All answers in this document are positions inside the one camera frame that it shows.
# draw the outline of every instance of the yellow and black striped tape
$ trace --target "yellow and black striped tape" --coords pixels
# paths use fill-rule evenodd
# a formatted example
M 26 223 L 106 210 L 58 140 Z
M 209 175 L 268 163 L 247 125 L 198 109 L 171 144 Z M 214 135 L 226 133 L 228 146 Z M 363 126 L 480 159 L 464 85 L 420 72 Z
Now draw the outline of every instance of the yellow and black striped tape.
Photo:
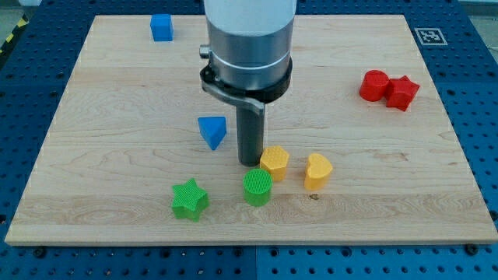
M 28 25 L 28 20 L 26 16 L 23 16 L 23 18 L 19 20 L 16 26 L 14 26 L 14 29 L 12 30 L 10 35 L 7 36 L 5 42 L 0 47 L 0 69 L 2 69 L 5 63 L 7 62 L 7 59 L 12 53 L 12 50 L 16 46 L 17 42 L 21 37 L 21 34 L 24 32 L 27 25 Z

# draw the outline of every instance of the yellow heart block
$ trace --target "yellow heart block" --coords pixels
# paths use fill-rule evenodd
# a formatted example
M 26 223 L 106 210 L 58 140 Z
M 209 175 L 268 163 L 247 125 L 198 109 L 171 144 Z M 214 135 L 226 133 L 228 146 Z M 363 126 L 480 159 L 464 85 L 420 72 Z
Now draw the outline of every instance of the yellow heart block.
M 287 172 L 289 153 L 281 146 L 268 147 L 263 151 L 259 166 L 268 171 L 274 182 L 284 180 Z
M 326 157 L 319 153 L 312 153 L 308 156 L 306 165 L 306 177 L 304 187 L 310 191 L 322 189 L 330 177 L 334 167 Z

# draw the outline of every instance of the blue pegboard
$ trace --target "blue pegboard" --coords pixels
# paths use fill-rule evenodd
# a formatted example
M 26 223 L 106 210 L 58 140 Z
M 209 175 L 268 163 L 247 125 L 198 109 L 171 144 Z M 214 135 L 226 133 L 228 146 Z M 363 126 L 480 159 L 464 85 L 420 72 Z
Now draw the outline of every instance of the blue pegboard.
M 486 204 L 498 211 L 498 66 L 457 1 L 298 0 L 297 12 L 402 14 L 415 38 L 416 28 L 439 29 L 447 45 L 416 43 Z M 42 2 L 0 72 L 2 240 L 94 16 L 153 13 L 202 14 L 203 8 L 199 0 Z M 0 279 L 498 278 L 498 246 L 478 249 L 475 255 L 463 246 L 39 250 L 1 242 Z

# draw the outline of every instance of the green cylinder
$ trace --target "green cylinder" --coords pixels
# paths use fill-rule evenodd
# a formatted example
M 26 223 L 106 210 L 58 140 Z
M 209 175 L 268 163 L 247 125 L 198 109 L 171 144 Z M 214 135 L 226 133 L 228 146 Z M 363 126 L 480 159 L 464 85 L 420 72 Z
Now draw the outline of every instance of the green cylinder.
M 272 196 L 272 176 L 266 170 L 253 169 L 246 173 L 243 180 L 244 199 L 252 206 L 263 206 Z

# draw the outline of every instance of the wooden table surface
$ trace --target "wooden table surface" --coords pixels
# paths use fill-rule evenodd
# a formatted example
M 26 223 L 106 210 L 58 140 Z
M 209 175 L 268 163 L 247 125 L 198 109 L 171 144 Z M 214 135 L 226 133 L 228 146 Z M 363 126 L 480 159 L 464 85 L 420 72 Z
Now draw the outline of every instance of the wooden table surface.
M 496 229 L 403 16 L 297 16 L 288 92 L 267 106 L 266 145 L 291 157 L 272 200 L 244 202 L 235 110 L 202 92 L 205 18 L 97 16 L 6 242 L 14 246 L 492 243 Z M 369 103 L 366 71 L 421 85 L 406 112 Z M 225 115 L 211 151 L 197 117 Z M 307 156 L 334 165 L 303 188 Z M 177 220 L 171 186 L 194 177 L 211 205 Z

